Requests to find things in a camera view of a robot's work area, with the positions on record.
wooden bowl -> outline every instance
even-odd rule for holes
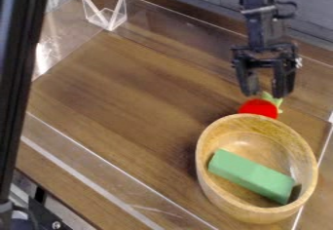
[[[293,176],[298,186],[288,205],[278,205],[209,172],[209,161],[218,148]],[[313,193],[317,163],[309,145],[293,129],[264,116],[238,114],[217,120],[201,135],[195,159],[206,196],[241,221],[268,224],[285,219]]]

black frame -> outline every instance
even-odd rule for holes
[[[46,2],[0,0],[0,206],[10,197]]]

green block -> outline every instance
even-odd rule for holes
[[[296,181],[284,173],[222,149],[214,153],[209,171],[274,202],[288,204]]]

red object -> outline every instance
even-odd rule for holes
[[[238,113],[250,113],[277,119],[278,111],[276,105],[262,99],[249,100],[240,108]]]

bowl rim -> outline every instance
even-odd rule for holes
[[[230,194],[228,191],[225,191],[221,187],[218,187],[216,185],[216,183],[213,182],[213,180],[210,179],[209,175],[207,175],[207,169],[205,168],[205,164],[203,164],[203,160],[198,160],[198,156],[199,156],[199,152],[202,150],[202,146],[203,146],[203,140],[206,139],[209,133],[212,132],[212,130],[225,121],[229,121],[230,119],[237,119],[237,118],[258,118],[262,120],[266,120],[269,122],[272,122],[273,124],[276,124],[277,126],[285,128],[286,130],[290,131],[290,133],[297,136],[302,142],[302,146],[306,150],[306,152],[309,153],[309,159],[310,159],[310,168],[312,168],[312,181],[309,184],[309,188],[306,189],[305,193],[302,194],[302,196],[290,204],[285,205],[285,206],[280,206],[280,207],[274,207],[274,208],[262,208],[258,206],[253,206],[245,203],[241,203],[240,201],[234,200],[233,197],[237,197],[236,195]],[[220,118],[218,120],[216,120],[205,129],[205,131],[202,132],[201,136],[199,136],[199,140],[197,143],[197,150],[195,150],[195,163],[197,163],[197,172],[201,172],[201,177],[203,179],[203,181],[209,184],[210,188],[213,189],[214,193],[217,194],[218,197],[222,197],[222,199],[234,207],[245,210],[245,211],[256,211],[260,213],[276,213],[276,212],[284,212],[284,211],[292,211],[297,208],[300,208],[305,202],[308,201],[314,188],[316,188],[316,184],[317,184],[317,176],[318,176],[318,168],[317,168],[317,162],[316,162],[316,158],[312,152],[312,149],[309,147],[308,142],[305,141],[305,139],[302,138],[302,136],[282,122],[273,120],[262,115],[256,115],[256,114],[234,114],[234,115],[229,115],[225,116],[222,118]]]

